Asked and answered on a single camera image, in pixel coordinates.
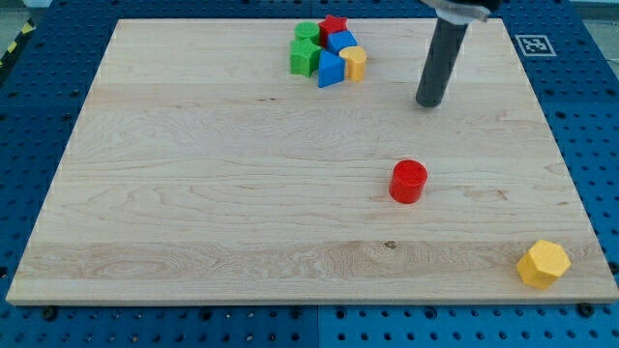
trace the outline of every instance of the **red star block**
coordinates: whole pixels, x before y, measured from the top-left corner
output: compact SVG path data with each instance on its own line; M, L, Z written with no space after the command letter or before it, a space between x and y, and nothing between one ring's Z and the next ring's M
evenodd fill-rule
M327 46L329 34L348 30L346 27L346 17L336 17L330 14L327 14L325 20L318 23L318 26L320 27L320 45L323 47Z

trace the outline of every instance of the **green block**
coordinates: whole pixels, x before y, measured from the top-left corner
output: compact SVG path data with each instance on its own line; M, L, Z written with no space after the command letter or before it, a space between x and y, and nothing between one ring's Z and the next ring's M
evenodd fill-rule
M311 77L318 69L320 46L310 39L295 40L290 44L290 73Z
M320 40L320 27L313 22L301 22L294 28L294 38L296 40L310 39L318 44Z

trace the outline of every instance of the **black metal pipe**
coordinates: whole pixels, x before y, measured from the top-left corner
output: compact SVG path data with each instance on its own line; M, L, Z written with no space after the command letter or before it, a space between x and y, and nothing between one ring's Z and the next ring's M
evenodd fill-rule
M424 72L415 97L420 105L435 107L443 100L467 27L467 24L454 25L441 17L436 21Z

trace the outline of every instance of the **red cylinder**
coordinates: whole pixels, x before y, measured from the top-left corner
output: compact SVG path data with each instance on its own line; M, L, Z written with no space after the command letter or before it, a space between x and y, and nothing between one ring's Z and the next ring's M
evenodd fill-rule
M426 168L415 160L405 159L394 168L389 193L399 203L415 203L422 196L426 181Z

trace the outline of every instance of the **blue block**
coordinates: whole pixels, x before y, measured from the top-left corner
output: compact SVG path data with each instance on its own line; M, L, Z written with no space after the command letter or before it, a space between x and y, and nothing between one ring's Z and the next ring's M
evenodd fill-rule
M345 64L346 62L337 55L324 49L320 51L318 87L322 88L344 81Z
M327 38L327 49L333 54L339 54L342 49L355 45L357 41L348 30L330 34Z

